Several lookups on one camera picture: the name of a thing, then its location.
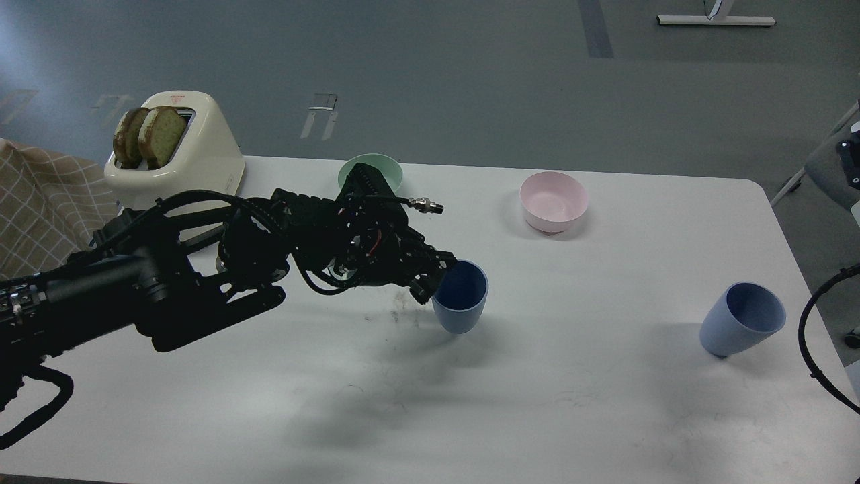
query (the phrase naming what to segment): black cable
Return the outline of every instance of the black cable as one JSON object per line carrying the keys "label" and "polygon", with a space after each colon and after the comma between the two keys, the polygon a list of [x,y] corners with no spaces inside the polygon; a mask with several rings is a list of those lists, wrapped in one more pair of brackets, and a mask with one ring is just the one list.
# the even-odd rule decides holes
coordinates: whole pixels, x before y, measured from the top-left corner
{"label": "black cable", "polygon": [[818,365],[815,364],[815,360],[813,360],[812,355],[809,353],[809,348],[806,344],[807,319],[809,317],[809,313],[812,312],[813,306],[815,306],[815,302],[817,302],[817,300],[819,300],[819,298],[824,295],[824,293],[832,289],[832,287],[836,284],[850,277],[854,277],[858,274],[860,274],[860,264],[852,265],[848,269],[842,269],[839,274],[831,278],[829,281],[825,282],[824,285],[822,285],[820,288],[818,288],[817,291],[815,291],[815,294],[813,294],[812,297],[809,299],[809,302],[807,302],[806,307],[803,308],[803,312],[801,313],[801,320],[797,327],[797,341],[801,348],[803,362],[806,363],[807,367],[809,368],[809,371],[812,372],[809,376],[811,376],[815,380],[818,380],[818,383],[820,383],[821,386],[824,387],[825,390],[827,390],[827,392],[836,397],[839,401],[844,403],[851,410],[860,414],[860,406],[857,406],[854,402],[852,402],[848,397],[845,396],[845,394],[840,392],[839,389],[836,388],[836,386],[833,385],[833,383],[827,379],[827,377],[824,376],[824,372],[822,372],[821,369],[818,368]]}
{"label": "black cable", "polygon": [[[149,219],[156,217],[158,215],[164,215],[168,213],[170,210],[176,210],[177,208],[184,207],[186,205],[190,205],[192,203],[197,202],[208,202],[208,201],[220,201],[227,202],[232,206],[238,206],[239,208],[244,208],[250,214],[252,214],[260,223],[269,230],[269,232],[274,233],[275,235],[281,237],[281,239],[287,243],[286,235],[281,230],[278,222],[276,222],[272,216],[267,213],[265,210],[250,202],[245,200],[240,196],[235,195],[226,195],[217,191],[212,190],[203,190],[203,189],[194,189],[188,190],[176,195],[172,195],[168,197],[166,200],[157,201],[155,207],[152,207],[141,215],[139,215],[136,219],[134,219],[128,226],[126,226],[123,230],[116,233],[113,237],[106,240],[103,244],[97,246],[92,251],[84,252],[80,257],[71,260],[68,264],[61,265],[57,269],[49,270],[47,272],[38,273],[36,276],[43,281],[58,279],[63,274],[65,274],[68,270],[74,269],[76,267],[80,267],[87,264],[92,264],[100,260],[101,255],[114,248],[118,245],[125,237],[127,237],[130,233],[136,230],[139,226],[142,226],[144,223],[149,221]],[[29,283],[33,281],[33,276],[23,276],[17,277],[15,279],[10,279],[6,281],[9,286],[15,286],[22,283]]]}
{"label": "black cable", "polygon": [[366,199],[366,200],[379,200],[381,202],[397,202],[397,203],[401,203],[403,205],[409,205],[409,199],[404,198],[402,196],[364,195],[360,198]]}
{"label": "black cable", "polygon": [[66,402],[69,401],[75,389],[75,383],[71,380],[71,377],[55,369],[37,366],[25,372],[24,375],[34,380],[57,385],[59,393],[50,403],[30,413],[12,430],[0,435],[0,450],[8,449],[12,445],[17,444],[18,441],[25,438],[30,432],[38,429],[45,422],[52,419],[59,412],[59,409],[63,408]]}
{"label": "black cable", "polygon": [[310,274],[308,274],[307,270],[304,270],[300,267],[297,267],[297,269],[298,269],[298,273],[302,275],[302,279],[304,279],[304,282],[308,285],[308,287],[313,289],[313,291],[315,293],[318,293],[321,295],[338,295],[338,294],[346,292],[349,289],[349,288],[323,289],[323,288],[317,286],[316,283],[313,281],[313,279],[310,278]]}

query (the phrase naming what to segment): bread slice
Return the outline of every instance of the bread slice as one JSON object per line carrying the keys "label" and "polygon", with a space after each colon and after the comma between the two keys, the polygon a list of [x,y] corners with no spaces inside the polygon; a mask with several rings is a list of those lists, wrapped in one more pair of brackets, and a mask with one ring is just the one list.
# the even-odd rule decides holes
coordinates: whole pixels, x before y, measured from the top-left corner
{"label": "bread slice", "polygon": [[146,115],[138,147],[150,170],[165,166],[185,133],[185,118],[171,106],[158,106]]}
{"label": "bread slice", "polygon": [[114,157],[120,168],[135,169],[143,161],[138,149],[140,127],[144,124],[149,108],[133,108],[126,111],[114,132]]}

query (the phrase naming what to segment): beige checkered fabric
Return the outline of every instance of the beige checkered fabric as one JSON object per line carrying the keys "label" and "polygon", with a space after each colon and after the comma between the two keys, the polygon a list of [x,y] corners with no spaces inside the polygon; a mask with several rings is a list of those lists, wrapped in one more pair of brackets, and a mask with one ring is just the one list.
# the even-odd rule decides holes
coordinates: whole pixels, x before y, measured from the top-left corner
{"label": "beige checkered fabric", "polygon": [[0,139],[0,279],[53,269],[117,212],[92,161]]}

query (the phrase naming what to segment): plastic cup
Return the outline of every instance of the plastic cup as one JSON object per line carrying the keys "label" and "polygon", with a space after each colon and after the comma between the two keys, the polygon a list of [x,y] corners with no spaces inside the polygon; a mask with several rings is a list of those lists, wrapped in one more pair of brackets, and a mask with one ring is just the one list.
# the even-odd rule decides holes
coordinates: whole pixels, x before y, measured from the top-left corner
{"label": "plastic cup", "polygon": [[727,357],[761,343],[784,325],[785,308],[771,291],[738,282],[708,312],[699,341],[711,354]]}
{"label": "plastic cup", "polygon": [[463,334],[481,318],[488,292],[487,274],[472,262],[458,260],[433,295],[433,311],[448,332]]}

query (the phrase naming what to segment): robotic arm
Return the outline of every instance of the robotic arm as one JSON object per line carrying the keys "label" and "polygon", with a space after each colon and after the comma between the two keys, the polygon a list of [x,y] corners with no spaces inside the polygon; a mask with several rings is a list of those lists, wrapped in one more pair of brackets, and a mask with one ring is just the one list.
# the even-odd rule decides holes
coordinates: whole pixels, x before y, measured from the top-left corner
{"label": "robotic arm", "polygon": [[[207,200],[229,206],[167,216]],[[427,199],[396,197],[367,164],[355,165],[335,200],[282,189],[269,199],[191,190],[145,212],[126,210],[95,231],[95,249],[72,254],[56,270],[0,282],[0,411],[25,375],[60,386],[54,402],[0,437],[0,449],[44,424],[71,397],[71,378],[41,366],[45,357],[130,324],[157,351],[192,343],[283,302],[286,294],[274,283],[290,271],[288,256],[320,294],[394,283],[426,303],[457,259],[409,227],[403,204],[424,213],[443,210]],[[180,242],[181,230],[212,224]],[[202,276],[188,255],[215,242],[218,273]]]}

